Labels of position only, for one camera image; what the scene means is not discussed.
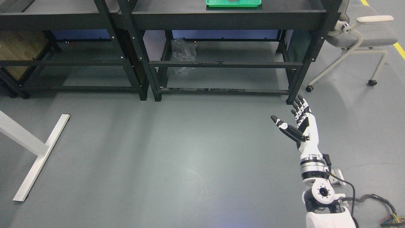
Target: plastic bag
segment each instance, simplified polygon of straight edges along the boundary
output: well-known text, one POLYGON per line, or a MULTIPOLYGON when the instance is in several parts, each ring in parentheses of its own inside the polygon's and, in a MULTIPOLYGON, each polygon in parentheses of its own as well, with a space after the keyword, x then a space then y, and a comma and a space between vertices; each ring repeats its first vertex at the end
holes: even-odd
MULTIPOLYGON (((195 61, 197 57, 196 43, 186 42, 183 39, 174 39, 172 44, 173 61, 195 61)), ((195 67, 174 67, 176 75, 180 78, 193 71, 195 67)))

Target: colored wires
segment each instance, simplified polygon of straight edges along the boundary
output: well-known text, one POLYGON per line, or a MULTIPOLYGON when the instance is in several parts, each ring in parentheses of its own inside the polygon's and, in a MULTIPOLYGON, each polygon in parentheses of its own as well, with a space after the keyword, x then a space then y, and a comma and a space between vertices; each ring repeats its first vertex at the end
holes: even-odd
POLYGON ((383 218, 380 222, 381 227, 404 227, 405 226, 405 216, 397 217, 396 214, 383 218))

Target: office chair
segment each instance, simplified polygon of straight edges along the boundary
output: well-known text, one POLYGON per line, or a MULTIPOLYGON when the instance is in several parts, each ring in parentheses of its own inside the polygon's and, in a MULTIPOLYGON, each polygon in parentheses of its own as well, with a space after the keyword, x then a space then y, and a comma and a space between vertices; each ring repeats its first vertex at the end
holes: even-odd
POLYGON ((392 29, 386 23, 394 19, 392 16, 380 16, 370 6, 349 5, 349 0, 343 0, 340 12, 342 12, 342 14, 334 30, 328 33, 326 41, 335 47, 341 48, 342 54, 309 82, 306 87, 307 92, 311 92, 313 90, 312 85, 316 81, 350 54, 382 54, 377 68, 368 82, 369 86, 375 86, 377 84, 377 76, 387 60, 388 52, 384 49, 374 49, 374 47, 387 46, 397 42, 397 38, 392 29))

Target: robotic arm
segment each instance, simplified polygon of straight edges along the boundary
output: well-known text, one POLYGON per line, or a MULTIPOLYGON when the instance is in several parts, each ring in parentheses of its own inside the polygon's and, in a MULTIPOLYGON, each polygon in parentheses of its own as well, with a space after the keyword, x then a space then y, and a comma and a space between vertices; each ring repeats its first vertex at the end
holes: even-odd
POLYGON ((298 95, 293 107, 291 112, 297 128, 276 116, 271 116, 271 119, 281 132, 297 143, 301 152, 301 176, 306 185, 303 202, 308 211, 307 228, 355 228, 349 210, 339 200, 345 195, 336 194, 328 179, 328 172, 331 171, 329 155, 322 154, 318 149, 318 128, 309 104, 298 95), (329 209, 329 213, 316 213, 325 208, 329 209))

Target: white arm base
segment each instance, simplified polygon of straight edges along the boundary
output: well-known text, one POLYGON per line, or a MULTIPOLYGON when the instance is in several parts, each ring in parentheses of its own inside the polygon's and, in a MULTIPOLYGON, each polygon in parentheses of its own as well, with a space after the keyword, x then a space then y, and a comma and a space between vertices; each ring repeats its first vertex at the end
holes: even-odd
POLYGON ((354 221, 346 207, 345 211, 336 214, 315 214, 308 212, 306 216, 307 228, 356 228, 354 221))

